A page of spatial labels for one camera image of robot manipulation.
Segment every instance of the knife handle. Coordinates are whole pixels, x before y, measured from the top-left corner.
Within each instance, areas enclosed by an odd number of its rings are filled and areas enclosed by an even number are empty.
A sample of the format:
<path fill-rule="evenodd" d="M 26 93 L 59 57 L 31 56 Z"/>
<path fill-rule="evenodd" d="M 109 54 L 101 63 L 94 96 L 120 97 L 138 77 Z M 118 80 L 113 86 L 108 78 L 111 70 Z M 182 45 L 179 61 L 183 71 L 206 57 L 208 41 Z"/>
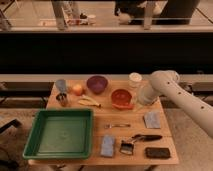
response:
<path fill-rule="evenodd" d="M 154 141 L 162 138 L 161 135 L 143 135 L 143 136 L 144 136 L 142 138 L 143 141 Z"/>

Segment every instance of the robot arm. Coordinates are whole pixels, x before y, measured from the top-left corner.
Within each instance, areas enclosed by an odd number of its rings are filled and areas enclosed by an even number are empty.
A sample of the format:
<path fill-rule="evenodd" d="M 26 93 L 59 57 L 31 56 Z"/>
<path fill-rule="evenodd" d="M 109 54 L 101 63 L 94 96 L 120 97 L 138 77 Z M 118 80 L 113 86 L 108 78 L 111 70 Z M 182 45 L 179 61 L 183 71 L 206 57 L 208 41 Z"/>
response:
<path fill-rule="evenodd" d="M 139 103 L 152 104 L 160 94 L 164 94 L 213 138 L 213 107 L 182 89 L 177 84 L 179 80 L 175 71 L 153 72 L 149 83 L 139 91 Z"/>

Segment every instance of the blue sponge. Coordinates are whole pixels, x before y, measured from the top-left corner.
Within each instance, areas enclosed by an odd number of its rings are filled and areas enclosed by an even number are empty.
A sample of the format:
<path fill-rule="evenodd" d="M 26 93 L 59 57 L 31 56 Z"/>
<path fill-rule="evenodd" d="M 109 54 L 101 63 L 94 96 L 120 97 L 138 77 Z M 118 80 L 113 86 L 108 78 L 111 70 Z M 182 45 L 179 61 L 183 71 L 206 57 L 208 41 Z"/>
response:
<path fill-rule="evenodd" d="M 105 135 L 101 144 L 101 156 L 113 157 L 115 138 L 111 135 Z"/>

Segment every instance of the green tray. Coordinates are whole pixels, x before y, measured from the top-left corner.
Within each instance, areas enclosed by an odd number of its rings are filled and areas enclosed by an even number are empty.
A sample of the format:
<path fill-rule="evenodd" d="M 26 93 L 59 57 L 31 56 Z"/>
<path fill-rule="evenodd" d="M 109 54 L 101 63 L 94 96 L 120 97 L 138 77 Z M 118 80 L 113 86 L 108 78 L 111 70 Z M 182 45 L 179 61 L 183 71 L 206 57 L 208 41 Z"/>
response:
<path fill-rule="evenodd" d="M 25 159 L 86 159 L 92 148 L 93 111 L 40 110 L 25 145 Z"/>

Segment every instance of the black wallet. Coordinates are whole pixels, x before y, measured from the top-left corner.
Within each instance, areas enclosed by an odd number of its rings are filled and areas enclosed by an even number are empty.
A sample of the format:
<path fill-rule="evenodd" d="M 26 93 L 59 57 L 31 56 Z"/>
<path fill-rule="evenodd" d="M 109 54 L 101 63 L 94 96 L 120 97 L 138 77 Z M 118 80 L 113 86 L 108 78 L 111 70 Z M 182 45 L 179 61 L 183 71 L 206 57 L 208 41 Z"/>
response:
<path fill-rule="evenodd" d="M 148 158 L 168 159 L 171 157 L 169 148 L 147 147 L 145 153 Z"/>

